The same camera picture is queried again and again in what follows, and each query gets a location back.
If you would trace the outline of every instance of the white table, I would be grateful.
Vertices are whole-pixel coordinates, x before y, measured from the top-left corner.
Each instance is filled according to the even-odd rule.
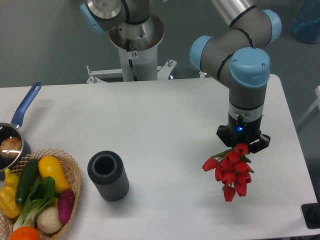
[[[0,88],[0,122],[9,122],[29,87]],[[247,196],[225,202],[203,163],[227,149],[228,89],[212,78],[43,86],[24,117],[31,148],[60,149],[82,172],[68,240],[244,240],[320,233],[301,205],[316,197],[279,78],[268,84],[261,130],[270,146],[251,154]],[[122,158],[130,189],[106,202],[87,174],[103,150]]]

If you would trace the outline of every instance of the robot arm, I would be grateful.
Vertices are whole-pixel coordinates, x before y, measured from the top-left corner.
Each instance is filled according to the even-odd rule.
[[[259,11],[250,0],[212,3],[230,31],[218,39],[199,37],[191,47],[190,61],[229,88],[228,125],[220,126],[217,135],[228,147],[244,142],[256,153],[270,142],[260,131],[270,58],[259,48],[280,35],[281,21],[270,10]]]
[[[164,26],[149,12],[149,0],[86,0],[80,10],[95,33],[109,33],[124,82],[157,80]]]
[[[128,23],[138,25],[149,18],[149,0],[86,0],[80,6],[81,13],[97,34]]]

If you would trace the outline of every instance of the blue pan handle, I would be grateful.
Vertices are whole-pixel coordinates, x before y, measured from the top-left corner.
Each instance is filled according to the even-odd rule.
[[[21,127],[24,121],[24,116],[27,111],[27,108],[32,103],[38,92],[40,91],[42,84],[40,82],[36,82],[33,84],[29,92],[26,94],[18,108],[16,109],[13,118],[11,120],[11,124],[15,127]]]

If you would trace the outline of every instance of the light blue joint cap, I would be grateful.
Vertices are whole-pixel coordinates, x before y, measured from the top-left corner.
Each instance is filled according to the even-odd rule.
[[[282,24],[281,24],[280,17],[278,16],[278,14],[276,14],[271,10],[262,10],[261,12],[266,13],[270,18],[271,28],[272,28],[272,36],[271,36],[270,43],[272,43],[274,40],[276,40],[280,36],[282,31]]]
[[[190,62],[201,71],[201,56],[207,42],[212,38],[212,36],[201,36],[191,46],[189,59]]]
[[[241,48],[231,58],[230,72],[241,85],[261,88],[270,78],[270,57],[260,48]]]
[[[94,33],[96,33],[98,35],[102,35],[105,33],[105,31],[99,26],[99,24],[96,22],[96,20],[91,15],[91,13],[89,12],[89,10],[87,9],[87,7],[84,3],[82,3],[80,5],[80,11],[81,11],[82,16],[84,17],[86,23],[94,31]]]

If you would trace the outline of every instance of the metal pot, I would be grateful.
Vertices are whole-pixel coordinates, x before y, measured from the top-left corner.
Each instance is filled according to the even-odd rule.
[[[5,179],[5,169],[12,170],[19,160],[31,154],[30,145],[22,136],[19,128],[22,126],[27,108],[41,87],[40,82],[33,84],[16,109],[11,123],[0,123],[0,181]]]

